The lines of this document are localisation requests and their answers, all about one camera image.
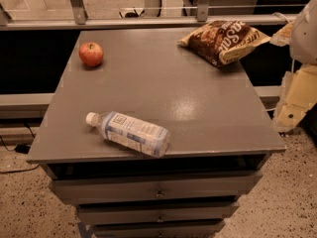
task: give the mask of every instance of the gray tabletop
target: gray tabletop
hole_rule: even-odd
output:
[[[238,62],[222,69],[177,45],[192,28],[86,31],[64,70],[29,155],[63,163],[146,158],[85,124],[88,112],[118,111],[168,129],[164,158],[284,151]],[[103,63],[85,67],[78,47],[99,43]]]

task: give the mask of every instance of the drawer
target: drawer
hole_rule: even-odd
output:
[[[223,219],[230,217],[239,206],[238,202],[226,199],[207,197],[82,205],[78,207],[77,215],[88,225]]]
[[[224,227],[220,220],[181,221],[156,224],[94,226],[97,237],[107,238],[177,238],[209,237]]]
[[[260,171],[178,174],[132,178],[54,180],[50,188],[64,203],[139,201],[241,195],[262,177]]]

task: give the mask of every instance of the speckled floor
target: speckled floor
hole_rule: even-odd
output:
[[[32,141],[25,128],[0,132],[11,144],[14,135],[16,143]],[[239,199],[240,207],[215,238],[317,237],[316,146],[300,128],[283,140],[287,151],[266,162],[263,178]],[[51,193],[45,172],[25,159],[0,147],[0,237],[95,237],[75,216],[74,207]]]

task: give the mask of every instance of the bottle label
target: bottle label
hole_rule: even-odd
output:
[[[142,121],[121,113],[111,112],[102,123],[104,138],[143,152],[159,156],[167,136],[161,126]]]

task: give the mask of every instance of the red apple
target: red apple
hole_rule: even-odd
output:
[[[96,43],[84,43],[79,48],[79,57],[87,66],[95,67],[103,60],[103,50]]]

